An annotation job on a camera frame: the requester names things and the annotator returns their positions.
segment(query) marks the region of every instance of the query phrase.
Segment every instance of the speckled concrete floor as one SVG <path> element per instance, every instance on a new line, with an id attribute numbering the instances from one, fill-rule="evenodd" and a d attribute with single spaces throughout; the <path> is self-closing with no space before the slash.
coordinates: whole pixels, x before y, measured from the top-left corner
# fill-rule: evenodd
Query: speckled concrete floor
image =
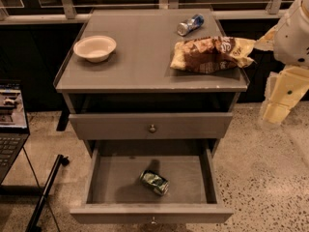
<path id="1" fill-rule="evenodd" d="M 70 164 L 59 170 L 48 199 L 60 231 L 307 232 L 309 102 L 301 102 L 283 125 L 274 128 L 260 123 L 260 107 L 259 103 L 236 105 L 235 117 L 213 159 L 225 206 L 235 211 L 223 224 L 79 224 L 70 208 L 81 202 L 90 158 L 71 126 L 63 132 L 55 130 L 58 112 L 29 114 L 31 137 L 26 151 L 41 184 L 58 154 L 70 158 Z M 35 184 L 23 152 L 4 184 Z M 0 197 L 0 231 L 24 231 L 36 201 Z M 42 231 L 58 231 L 47 208 L 38 225 Z"/>

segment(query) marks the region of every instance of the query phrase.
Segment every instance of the bowl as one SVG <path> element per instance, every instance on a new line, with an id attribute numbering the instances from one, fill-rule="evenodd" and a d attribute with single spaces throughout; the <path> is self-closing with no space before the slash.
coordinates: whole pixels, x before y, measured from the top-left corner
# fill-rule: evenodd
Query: bowl
<path id="1" fill-rule="evenodd" d="M 92 63 L 98 63 L 108 58 L 116 48 L 116 42 L 107 36 L 91 36 L 74 45 L 74 53 Z"/>

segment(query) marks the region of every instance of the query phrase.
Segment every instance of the drawer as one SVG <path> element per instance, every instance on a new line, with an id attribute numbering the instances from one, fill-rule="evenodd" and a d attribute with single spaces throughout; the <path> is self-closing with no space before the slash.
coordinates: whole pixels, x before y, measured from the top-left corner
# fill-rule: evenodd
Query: drawer
<path id="1" fill-rule="evenodd" d="M 222 138 L 232 113 L 71 114 L 79 139 Z"/>
<path id="2" fill-rule="evenodd" d="M 150 169 L 170 183 L 159 196 L 139 181 Z M 86 193 L 70 210 L 80 223 L 219 223 L 233 213 L 217 191 L 206 140 L 99 141 Z"/>

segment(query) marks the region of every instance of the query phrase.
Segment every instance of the cabinet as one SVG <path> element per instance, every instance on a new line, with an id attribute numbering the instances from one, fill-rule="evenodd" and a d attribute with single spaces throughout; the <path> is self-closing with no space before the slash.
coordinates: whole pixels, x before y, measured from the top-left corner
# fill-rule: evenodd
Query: cabinet
<path id="1" fill-rule="evenodd" d="M 200 13 L 201 29 L 186 39 L 221 35 L 210 10 L 96 10 L 81 38 L 117 42 L 107 61 L 75 54 L 55 87 L 92 158 L 83 204 L 70 210 L 83 223 L 224 222 L 233 211 L 220 199 L 212 157 L 247 88 L 240 69 L 214 74 L 169 68 L 180 21 Z M 157 196 L 138 181 L 152 169 L 170 181 Z"/>

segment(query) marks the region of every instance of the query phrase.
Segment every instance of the soda can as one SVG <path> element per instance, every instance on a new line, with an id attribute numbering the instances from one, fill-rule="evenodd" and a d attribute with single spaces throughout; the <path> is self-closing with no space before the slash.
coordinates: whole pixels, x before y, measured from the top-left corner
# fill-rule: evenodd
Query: soda can
<path id="1" fill-rule="evenodd" d="M 152 170 L 145 170 L 140 175 L 141 183 L 149 189 L 152 189 L 156 194 L 163 196 L 169 186 L 169 182 L 159 176 L 158 174 L 154 173 Z"/>
<path id="2" fill-rule="evenodd" d="M 204 18 L 201 14 L 196 14 L 192 18 L 189 18 L 177 26 L 177 32 L 181 36 L 186 36 L 188 33 L 199 28 L 204 23 Z"/>

